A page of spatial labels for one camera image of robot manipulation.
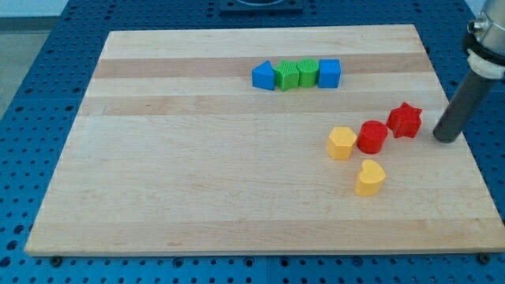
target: black cylinder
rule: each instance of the black cylinder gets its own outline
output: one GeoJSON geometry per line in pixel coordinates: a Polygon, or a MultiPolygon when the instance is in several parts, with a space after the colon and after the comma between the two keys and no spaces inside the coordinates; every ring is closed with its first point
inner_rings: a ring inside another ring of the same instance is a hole
{"type": "Polygon", "coordinates": [[[470,70],[433,129],[433,136],[440,142],[454,142],[497,81],[470,70]]]}

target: red cylinder block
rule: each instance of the red cylinder block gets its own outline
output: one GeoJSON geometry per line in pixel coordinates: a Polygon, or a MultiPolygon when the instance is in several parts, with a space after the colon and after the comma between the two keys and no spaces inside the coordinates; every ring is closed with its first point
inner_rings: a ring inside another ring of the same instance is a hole
{"type": "Polygon", "coordinates": [[[367,121],[361,126],[357,147],[365,154],[380,152],[387,137],[387,127],[380,121],[367,121]]]}

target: wood grain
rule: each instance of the wood grain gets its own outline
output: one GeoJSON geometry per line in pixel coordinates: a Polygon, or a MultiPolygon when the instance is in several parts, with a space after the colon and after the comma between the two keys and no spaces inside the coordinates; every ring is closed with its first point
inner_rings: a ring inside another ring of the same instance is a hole
{"type": "Polygon", "coordinates": [[[112,32],[25,250],[503,251],[505,228],[464,138],[432,138],[446,105],[410,25],[112,32]],[[250,69],[266,58],[327,56],[342,60],[338,89],[251,87],[250,69]],[[403,101],[424,110],[416,139],[390,134],[377,155],[329,158],[334,126],[359,133],[403,101]],[[387,180],[359,197],[370,158],[387,180]]]}

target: red block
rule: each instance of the red block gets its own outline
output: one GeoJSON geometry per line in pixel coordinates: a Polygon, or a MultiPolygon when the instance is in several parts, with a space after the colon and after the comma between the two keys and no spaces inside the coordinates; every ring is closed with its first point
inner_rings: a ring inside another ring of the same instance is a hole
{"type": "Polygon", "coordinates": [[[361,126],[357,147],[366,154],[376,154],[387,137],[387,127],[380,121],[367,121],[361,126]]]}
{"type": "Polygon", "coordinates": [[[402,106],[395,108],[389,114],[387,127],[393,131],[395,138],[407,136],[414,138],[421,127],[422,109],[412,107],[408,103],[402,103],[402,106]]]}

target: green block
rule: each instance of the green block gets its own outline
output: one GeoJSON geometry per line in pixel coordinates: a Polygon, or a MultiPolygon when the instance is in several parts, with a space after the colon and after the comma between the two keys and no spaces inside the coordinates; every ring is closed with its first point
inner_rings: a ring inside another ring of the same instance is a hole
{"type": "Polygon", "coordinates": [[[275,86],[279,86],[283,92],[291,88],[298,88],[300,73],[298,72],[296,62],[281,60],[281,62],[274,67],[274,73],[275,86]]]}
{"type": "Polygon", "coordinates": [[[310,88],[317,84],[319,75],[319,62],[312,58],[304,58],[297,64],[300,71],[299,85],[303,88],[310,88]]]}

